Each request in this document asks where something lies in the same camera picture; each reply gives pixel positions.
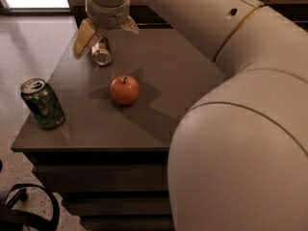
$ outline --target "table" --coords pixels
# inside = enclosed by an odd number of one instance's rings
[[[64,108],[60,127],[44,130],[29,115],[13,143],[33,173],[89,230],[172,230],[167,155],[187,109],[224,76],[173,29],[138,36],[106,32],[113,63],[66,48],[48,81]],[[140,84],[139,99],[119,106],[109,86],[121,74]]]

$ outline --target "gray tabletop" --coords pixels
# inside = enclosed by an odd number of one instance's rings
[[[114,61],[104,67],[90,54],[74,59],[72,40],[48,81],[64,108],[64,124],[40,129],[30,115],[14,151],[166,151],[186,110],[223,82],[214,65],[175,30],[144,29],[138,36],[113,30],[106,36]],[[110,84],[122,74],[134,76],[141,87],[131,106],[119,106],[110,96]]]

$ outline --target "tin can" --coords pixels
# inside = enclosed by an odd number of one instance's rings
[[[21,98],[43,128],[53,128],[65,120],[64,111],[51,86],[43,79],[34,78],[20,87]]]
[[[103,37],[91,49],[93,60],[99,65],[108,65],[113,61],[109,41]]]

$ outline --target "gray floor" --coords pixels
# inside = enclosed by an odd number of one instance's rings
[[[0,16],[0,188],[15,183],[36,183],[31,163],[11,151],[14,138],[30,113],[20,98],[20,85],[31,78],[48,81],[76,32],[71,16]],[[41,192],[30,190],[29,199],[18,205],[46,218],[51,206]],[[58,230],[85,230],[79,219],[61,210]]]

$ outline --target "green can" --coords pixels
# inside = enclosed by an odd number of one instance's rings
[[[54,128],[65,120],[64,111],[51,86],[41,78],[26,81],[20,87],[21,98],[42,128]]]

